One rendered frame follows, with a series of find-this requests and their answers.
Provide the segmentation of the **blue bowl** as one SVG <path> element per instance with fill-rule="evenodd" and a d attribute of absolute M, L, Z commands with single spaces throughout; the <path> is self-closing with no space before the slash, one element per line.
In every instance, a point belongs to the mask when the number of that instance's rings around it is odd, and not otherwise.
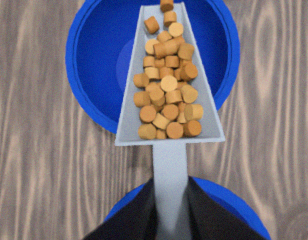
<path fill-rule="evenodd" d="M 244 221 L 246 224 L 251 226 L 253 229 L 258 231 L 261 235 L 266 237 L 268 240 L 271 240 L 270 235 L 261 222 L 258 215 L 247 205 L 247 203 L 238 197 L 236 194 L 231 192 L 229 189 L 220 186 L 212 181 L 200 179 L 193 177 L 195 181 L 202 187 L 202 189 L 217 203 L 226 208 L 228 211 L 233 213 L 239 219 Z M 107 217 L 104 219 L 108 219 L 115 212 L 121 209 L 124 205 L 130 202 L 136 194 L 141 190 L 141 188 L 146 183 L 138 186 L 134 190 L 127 193 L 118 203 L 114 205 L 111 209 Z M 103 222 L 104 222 L 103 221 Z"/>
<path fill-rule="evenodd" d="M 223 0 L 184 2 L 204 71 L 218 111 L 235 83 L 240 42 Z M 69 29 L 67 78 L 82 109 L 117 134 L 141 6 L 160 0 L 86 0 Z"/>

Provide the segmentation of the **light blue plastic scoop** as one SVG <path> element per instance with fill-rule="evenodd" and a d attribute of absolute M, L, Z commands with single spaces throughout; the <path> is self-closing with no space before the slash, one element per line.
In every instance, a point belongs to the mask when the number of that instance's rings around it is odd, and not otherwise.
<path fill-rule="evenodd" d="M 161 11 L 160 5 L 141 6 L 115 146 L 153 144 L 157 240 L 191 240 L 186 143 L 223 142 L 225 136 L 184 2 L 174 4 L 172 11 L 176 12 L 177 22 L 183 26 L 182 37 L 185 43 L 195 47 L 192 64 L 196 66 L 198 74 L 188 81 L 187 85 L 191 85 L 198 92 L 196 100 L 191 104 L 200 104 L 203 108 L 203 116 L 197 120 L 201 124 L 201 132 L 196 136 L 177 139 L 139 137 L 138 129 L 145 124 L 139 119 L 143 107 L 136 107 L 133 97 L 136 92 L 146 89 L 137 88 L 133 77 L 135 74 L 144 73 L 143 58 L 148 56 L 145 48 L 147 41 L 156 39 L 165 30 L 169 32 L 169 27 L 164 26 L 165 12 Z M 155 17 L 160 27 L 160 30 L 152 35 L 144 25 L 144 21 L 151 16 Z"/>

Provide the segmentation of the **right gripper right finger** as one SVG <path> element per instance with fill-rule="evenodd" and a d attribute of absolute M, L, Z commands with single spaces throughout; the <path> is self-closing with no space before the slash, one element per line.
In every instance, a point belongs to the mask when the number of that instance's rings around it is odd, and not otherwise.
<path fill-rule="evenodd" d="M 268 240 L 214 201 L 191 176 L 188 197 L 192 240 Z"/>

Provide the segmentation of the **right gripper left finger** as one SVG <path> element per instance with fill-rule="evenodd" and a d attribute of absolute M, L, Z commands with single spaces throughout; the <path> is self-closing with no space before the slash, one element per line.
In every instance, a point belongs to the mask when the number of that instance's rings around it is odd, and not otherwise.
<path fill-rule="evenodd" d="M 81 240 L 156 240 L 154 177 L 130 202 Z"/>

